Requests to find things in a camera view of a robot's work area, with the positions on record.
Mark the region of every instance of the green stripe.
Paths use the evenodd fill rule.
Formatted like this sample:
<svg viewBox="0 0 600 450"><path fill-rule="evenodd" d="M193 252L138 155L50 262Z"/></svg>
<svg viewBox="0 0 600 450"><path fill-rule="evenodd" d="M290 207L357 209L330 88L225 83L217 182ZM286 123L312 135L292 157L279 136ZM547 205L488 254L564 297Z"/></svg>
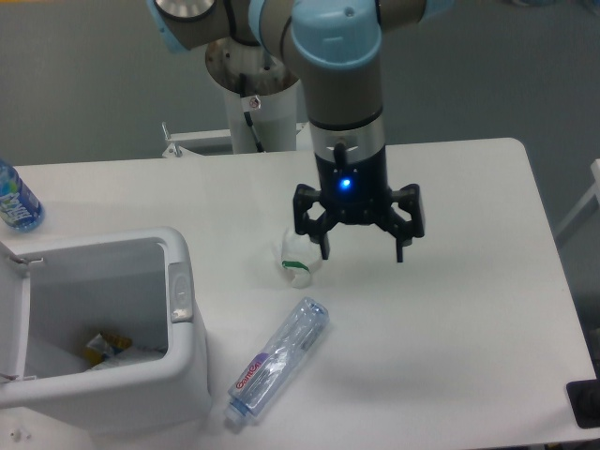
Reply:
<svg viewBox="0 0 600 450"><path fill-rule="evenodd" d="M296 269L304 269L310 273L310 270L308 269L308 267L306 267L305 265L303 265L301 262L298 262L298 261L282 261L281 265L283 267L285 267L286 269L294 267Z"/></svg>

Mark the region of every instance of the plastic bottle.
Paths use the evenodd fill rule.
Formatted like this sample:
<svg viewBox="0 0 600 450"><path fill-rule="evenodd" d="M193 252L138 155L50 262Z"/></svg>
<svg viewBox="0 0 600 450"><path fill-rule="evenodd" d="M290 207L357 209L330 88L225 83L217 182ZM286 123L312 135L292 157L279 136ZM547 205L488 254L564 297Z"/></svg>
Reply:
<svg viewBox="0 0 600 450"><path fill-rule="evenodd" d="M328 323L327 309L303 298L233 384L225 415L238 426L256 417Z"/></svg>
<svg viewBox="0 0 600 450"><path fill-rule="evenodd" d="M17 171L0 159L0 218L19 231L30 232L44 219L44 210Z"/></svg>

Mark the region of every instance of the white trash bin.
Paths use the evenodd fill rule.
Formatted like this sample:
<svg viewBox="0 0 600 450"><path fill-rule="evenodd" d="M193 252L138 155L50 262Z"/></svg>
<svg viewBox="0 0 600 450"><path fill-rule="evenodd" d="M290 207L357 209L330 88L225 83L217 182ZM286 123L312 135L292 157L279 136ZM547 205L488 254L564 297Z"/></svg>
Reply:
<svg viewBox="0 0 600 450"><path fill-rule="evenodd" d="M160 228L14 250L0 243L0 409L27 407L95 433L207 415L205 329L181 234ZM166 353L87 372L83 348L99 331Z"/></svg>

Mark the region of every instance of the bottle label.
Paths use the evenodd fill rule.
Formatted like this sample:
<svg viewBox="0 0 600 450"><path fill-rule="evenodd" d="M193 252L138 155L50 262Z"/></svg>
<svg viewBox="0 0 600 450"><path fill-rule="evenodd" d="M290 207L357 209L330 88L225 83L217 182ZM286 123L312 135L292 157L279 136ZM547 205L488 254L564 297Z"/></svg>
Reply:
<svg viewBox="0 0 600 450"><path fill-rule="evenodd" d="M40 209L38 199L21 179L11 186L10 192L0 197L0 217L11 227L35 222Z"/></svg>
<svg viewBox="0 0 600 450"><path fill-rule="evenodd" d="M252 380L254 375L256 375L256 372L258 372L259 368L261 368L261 366L264 364L264 361L266 361L266 358L268 357L269 353L257 354L248 367L246 367L246 370L242 372L242 376L237 380L237 382L235 382L235 388L237 390L244 389L244 386L246 386L248 382Z"/></svg>

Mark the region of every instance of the white table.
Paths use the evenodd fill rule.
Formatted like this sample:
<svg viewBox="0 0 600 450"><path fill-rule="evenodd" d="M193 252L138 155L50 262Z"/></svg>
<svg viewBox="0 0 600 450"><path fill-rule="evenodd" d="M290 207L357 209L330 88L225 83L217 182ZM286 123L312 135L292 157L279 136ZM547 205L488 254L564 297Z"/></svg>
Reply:
<svg viewBox="0 0 600 450"><path fill-rule="evenodd" d="M46 205L16 245L171 225L187 239L208 330L215 405L206 424L94 439L27 410L0 412L27 448L465 449L592 439L565 392L594 376L522 145L513 140L391 146L393 188L419 183L427 235L395 263L375 226L337 225L303 291L272 246L293 225L296 184L317 187L309 152L19 169ZM303 295L331 326L296 378L238 434L226 391Z"/></svg>

